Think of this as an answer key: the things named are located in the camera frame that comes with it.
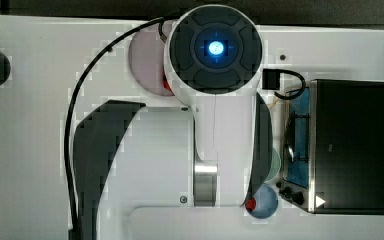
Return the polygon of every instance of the metal band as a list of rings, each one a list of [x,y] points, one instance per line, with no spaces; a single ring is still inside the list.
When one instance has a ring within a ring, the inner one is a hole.
[[[193,195],[195,207],[214,207],[217,191],[217,163],[202,161],[195,154]]]
[[[308,211],[315,211],[315,157],[316,157],[316,117],[317,117],[317,81],[310,83],[310,140],[308,160]]]

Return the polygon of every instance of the black lid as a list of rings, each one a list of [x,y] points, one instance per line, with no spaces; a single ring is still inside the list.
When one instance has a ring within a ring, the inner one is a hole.
[[[211,53],[210,44],[222,47]],[[201,92],[235,91],[251,80],[262,61],[257,29],[240,12],[207,6],[189,13],[174,29],[170,59],[177,75]]]

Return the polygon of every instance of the black cable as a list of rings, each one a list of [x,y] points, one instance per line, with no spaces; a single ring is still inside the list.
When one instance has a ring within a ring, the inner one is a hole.
[[[299,78],[299,80],[301,80],[301,88],[299,89],[299,91],[297,93],[295,93],[291,96],[284,96],[284,95],[281,95],[280,93],[274,92],[274,95],[276,97],[278,97],[282,100],[293,100],[293,99],[301,96],[301,94],[304,92],[306,84],[305,84],[305,78],[301,74],[294,72],[294,71],[291,71],[291,70],[285,70],[285,69],[270,69],[270,70],[277,71],[279,73],[289,74],[289,75],[295,76],[295,77]]]
[[[163,32],[163,26],[164,26],[164,22],[166,20],[173,20],[173,19],[177,19],[179,17],[175,17],[175,16],[170,16],[170,17],[165,17],[164,21],[160,22],[158,24],[158,34],[160,34],[160,39],[161,41],[163,41],[164,43],[167,41],[167,36],[164,34]]]
[[[150,20],[149,22],[146,22],[138,27],[135,27],[127,31],[120,37],[116,38],[114,41],[108,44],[104,49],[102,49],[98,53],[98,55],[95,56],[95,58],[92,60],[92,62],[89,63],[89,65],[87,66],[87,68],[84,70],[83,74],[80,76],[79,80],[77,81],[76,87],[74,88],[74,91],[73,91],[73,95],[71,96],[70,105],[67,112],[67,119],[65,122],[65,131],[64,131],[64,164],[65,164],[65,172],[67,175],[68,195],[70,198],[71,221],[73,224],[73,229],[76,229],[77,227],[77,207],[76,207],[76,198],[74,193],[73,174],[71,172],[71,164],[70,164],[69,140],[70,140],[71,121],[73,118],[74,106],[76,105],[77,95],[79,94],[80,88],[83,82],[85,81],[86,76],[95,66],[95,64],[99,61],[99,59],[101,59],[101,57],[104,56],[106,52],[111,52],[113,47],[117,43],[119,43],[126,37],[132,35],[133,33],[140,31],[141,29],[152,26],[156,23],[164,22],[165,20],[168,20],[168,19],[169,18],[165,18],[165,17],[155,18],[153,20]]]

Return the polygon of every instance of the white table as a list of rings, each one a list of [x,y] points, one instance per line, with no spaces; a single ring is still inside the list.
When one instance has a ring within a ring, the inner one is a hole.
[[[67,239],[62,139],[71,91],[97,51],[139,23],[0,16],[0,48],[12,63],[11,80],[0,87],[0,239]],[[259,28],[268,67],[299,71],[307,80],[384,81],[384,31]],[[110,98],[180,105],[174,97],[150,95],[135,82],[128,46],[129,41],[117,45],[89,75],[76,123]],[[285,61],[279,60],[281,54]],[[272,109],[277,149],[281,105]],[[276,215],[264,221],[242,208],[139,209],[132,221],[134,238],[144,240],[384,239],[384,216],[316,216],[283,200]]]

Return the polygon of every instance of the blue led light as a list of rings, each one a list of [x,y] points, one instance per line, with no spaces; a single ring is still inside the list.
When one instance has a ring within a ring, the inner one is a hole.
[[[219,41],[214,41],[208,45],[208,50],[211,54],[218,56],[223,53],[224,45]]]

